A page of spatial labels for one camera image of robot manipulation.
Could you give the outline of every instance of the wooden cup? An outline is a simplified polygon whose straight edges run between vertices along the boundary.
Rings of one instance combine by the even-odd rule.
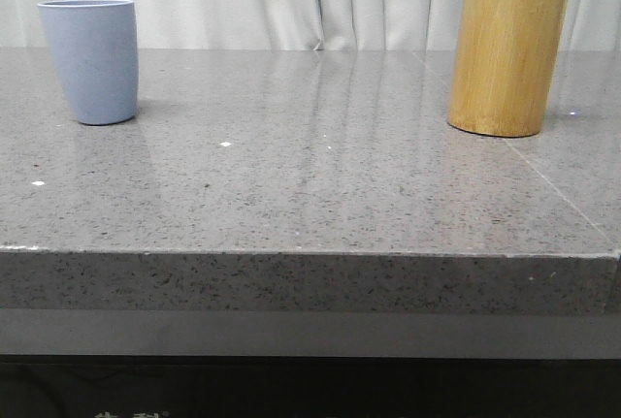
[[[448,123],[477,134],[541,130],[567,0],[464,0]]]

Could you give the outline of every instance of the blue cup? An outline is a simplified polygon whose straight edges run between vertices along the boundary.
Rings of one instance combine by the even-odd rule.
[[[106,125],[134,117],[138,49],[133,1],[49,1],[38,7],[76,120]]]

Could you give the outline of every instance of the gray countertop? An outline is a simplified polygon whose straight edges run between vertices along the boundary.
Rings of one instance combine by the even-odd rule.
[[[621,56],[561,54],[511,140],[446,124],[452,56],[143,50],[88,127],[0,48],[0,306],[618,311]]]

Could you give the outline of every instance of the cup rim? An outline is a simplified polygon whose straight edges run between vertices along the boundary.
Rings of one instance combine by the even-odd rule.
[[[132,0],[59,0],[37,4],[40,8],[106,8],[134,4]]]

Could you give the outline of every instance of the quartz countertop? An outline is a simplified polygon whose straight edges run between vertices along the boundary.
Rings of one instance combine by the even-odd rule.
[[[621,56],[559,56],[541,133],[450,127],[451,52],[140,52],[72,120],[0,48],[4,308],[591,315],[621,307]]]

